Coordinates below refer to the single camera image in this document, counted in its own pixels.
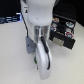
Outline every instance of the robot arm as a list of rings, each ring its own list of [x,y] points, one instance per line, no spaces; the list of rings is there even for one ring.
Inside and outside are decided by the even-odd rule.
[[[35,55],[41,79],[47,79],[51,73],[52,56],[47,44],[49,38],[50,25],[52,22],[52,11],[56,0],[21,0],[21,11],[23,16],[24,2],[27,4],[28,13],[26,24],[28,36],[31,43],[36,45]]]

